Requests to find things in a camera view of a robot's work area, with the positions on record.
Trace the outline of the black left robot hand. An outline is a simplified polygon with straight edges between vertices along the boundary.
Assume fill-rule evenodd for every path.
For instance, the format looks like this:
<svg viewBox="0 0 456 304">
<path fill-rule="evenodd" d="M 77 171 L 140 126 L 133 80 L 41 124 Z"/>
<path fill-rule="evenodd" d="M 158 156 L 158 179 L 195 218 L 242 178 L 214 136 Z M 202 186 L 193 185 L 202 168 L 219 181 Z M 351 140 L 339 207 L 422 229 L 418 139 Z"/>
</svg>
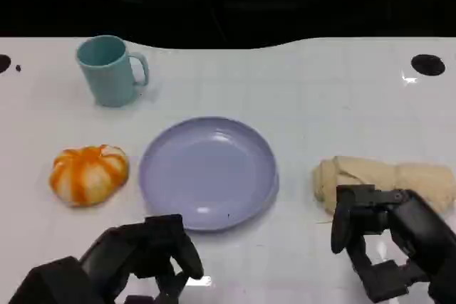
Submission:
<svg viewBox="0 0 456 304">
<path fill-rule="evenodd" d="M 200 256 L 182 216 L 149 216 L 144 222 L 104 231 L 80 258 L 105 303 L 114 303 L 130 275 L 153 278 L 157 297 L 129 295 L 126 303 L 178 303 L 187 281 L 204 275 Z"/>
</svg>

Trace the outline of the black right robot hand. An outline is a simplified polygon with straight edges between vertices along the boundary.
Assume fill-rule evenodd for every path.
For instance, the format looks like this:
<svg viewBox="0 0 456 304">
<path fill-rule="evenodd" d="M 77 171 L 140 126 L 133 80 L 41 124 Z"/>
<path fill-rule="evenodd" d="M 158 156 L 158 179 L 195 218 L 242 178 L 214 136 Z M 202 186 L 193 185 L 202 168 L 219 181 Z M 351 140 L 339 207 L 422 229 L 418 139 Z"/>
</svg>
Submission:
<svg viewBox="0 0 456 304">
<path fill-rule="evenodd" d="M 408 257 L 405 264 L 371 263 L 364 237 L 385 230 Z M 347 252 L 373 303 L 405 295 L 420 282 L 428 283 L 435 303 L 455 302 L 455 233 L 411 189 L 383 192 L 372 184 L 337 186 L 331 250 Z"/>
</svg>

